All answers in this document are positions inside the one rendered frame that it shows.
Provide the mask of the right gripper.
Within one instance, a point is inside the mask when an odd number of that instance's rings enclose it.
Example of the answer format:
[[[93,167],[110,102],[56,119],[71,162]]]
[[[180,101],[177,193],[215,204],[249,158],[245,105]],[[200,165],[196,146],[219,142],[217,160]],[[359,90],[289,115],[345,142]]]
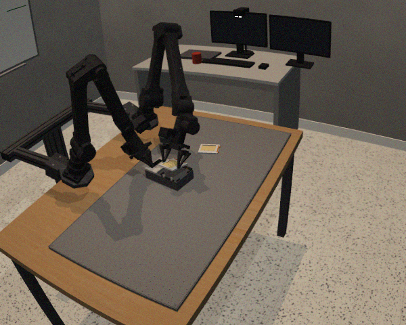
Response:
[[[131,142],[128,143],[132,150],[134,151],[135,154],[130,155],[130,159],[133,159],[135,157],[137,160],[140,160],[141,162],[147,164],[151,168],[154,167],[153,162],[152,162],[152,154],[150,149],[148,147],[151,145],[151,142],[148,142],[147,145],[145,145],[139,136],[136,137],[136,140],[132,140]]]

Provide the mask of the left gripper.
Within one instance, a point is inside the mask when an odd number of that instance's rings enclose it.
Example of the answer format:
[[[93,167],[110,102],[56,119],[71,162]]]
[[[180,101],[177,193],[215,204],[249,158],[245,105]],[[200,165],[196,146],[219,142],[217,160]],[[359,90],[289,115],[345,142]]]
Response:
[[[185,138],[184,138],[184,141],[185,141]],[[189,153],[189,151],[182,150],[182,148],[190,149],[190,146],[185,145],[184,141],[183,141],[183,144],[176,144],[176,143],[170,142],[170,141],[167,143],[168,145],[160,144],[159,146],[160,146],[160,151],[161,151],[161,155],[162,155],[162,162],[163,163],[166,162],[171,149],[178,150],[177,168],[179,169],[181,167],[181,165],[184,163],[184,161],[191,155],[191,153]],[[164,155],[164,149],[166,149],[166,155]],[[181,161],[181,158],[183,155],[184,155],[184,157]],[[181,163],[180,163],[180,161],[181,161]]]

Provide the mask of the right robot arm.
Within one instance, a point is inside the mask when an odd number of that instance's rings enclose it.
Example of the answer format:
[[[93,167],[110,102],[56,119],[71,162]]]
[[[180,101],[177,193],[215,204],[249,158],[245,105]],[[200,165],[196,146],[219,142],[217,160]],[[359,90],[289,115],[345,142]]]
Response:
[[[106,65],[95,54],[87,55],[66,71],[66,77],[70,86],[74,137],[70,140],[70,145],[72,146],[70,149],[70,162],[68,161],[62,176],[74,183],[79,183],[87,174],[91,168],[88,162],[96,155],[94,146],[91,146],[89,134],[87,109],[87,85],[89,81],[95,83],[97,90],[112,115],[114,124],[121,130],[121,135],[126,140],[121,146],[124,153],[129,156],[135,154],[128,143],[133,139],[136,140],[136,132],[141,134],[151,127],[147,118],[142,114],[130,120],[123,105],[121,105],[107,72]]]

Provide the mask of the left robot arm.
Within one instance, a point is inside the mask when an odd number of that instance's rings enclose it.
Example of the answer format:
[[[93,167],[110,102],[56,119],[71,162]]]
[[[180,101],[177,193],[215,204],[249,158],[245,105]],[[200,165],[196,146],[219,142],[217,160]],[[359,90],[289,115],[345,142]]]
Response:
[[[157,117],[157,114],[152,109],[154,107],[161,107],[164,102],[164,90],[160,87],[160,74],[164,50],[166,50],[172,87],[172,115],[176,116],[174,128],[183,132],[160,127],[158,136],[163,144],[167,144],[169,141],[183,144],[185,134],[195,135],[200,130],[200,124],[198,123],[198,118],[193,115],[194,103],[191,96],[189,96],[189,90],[187,89],[183,73],[178,44],[178,39],[183,36],[181,26],[177,23],[160,22],[154,25],[152,30],[154,31],[154,44],[148,81],[145,88],[141,89],[139,95],[139,105],[141,108],[138,107],[137,112],[132,114],[131,118],[135,119],[142,114],[150,122]]]

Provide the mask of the white cassette with copper tabs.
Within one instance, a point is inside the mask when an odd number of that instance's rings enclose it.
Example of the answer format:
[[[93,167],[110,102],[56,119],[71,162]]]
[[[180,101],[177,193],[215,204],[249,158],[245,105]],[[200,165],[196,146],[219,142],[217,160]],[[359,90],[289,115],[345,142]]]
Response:
[[[203,146],[202,144],[200,145],[200,148],[198,150],[198,154],[218,154],[219,153],[219,148],[220,145],[216,146]]]

